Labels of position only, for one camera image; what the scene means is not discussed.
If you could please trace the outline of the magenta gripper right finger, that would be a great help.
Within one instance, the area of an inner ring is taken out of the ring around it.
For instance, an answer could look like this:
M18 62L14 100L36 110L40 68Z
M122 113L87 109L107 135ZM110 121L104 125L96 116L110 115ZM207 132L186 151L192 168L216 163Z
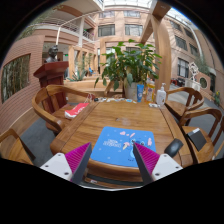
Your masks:
M143 184L147 185L152 183L152 171L154 170L160 155L138 143L134 144L133 153L142 176Z

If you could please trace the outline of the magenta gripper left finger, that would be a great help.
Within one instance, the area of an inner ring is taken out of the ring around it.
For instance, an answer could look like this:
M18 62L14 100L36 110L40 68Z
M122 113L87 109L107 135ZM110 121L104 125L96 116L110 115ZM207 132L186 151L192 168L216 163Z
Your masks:
M72 170L71 181L73 183L79 184L82 181L91 153L91 143L86 143L65 154L66 160Z

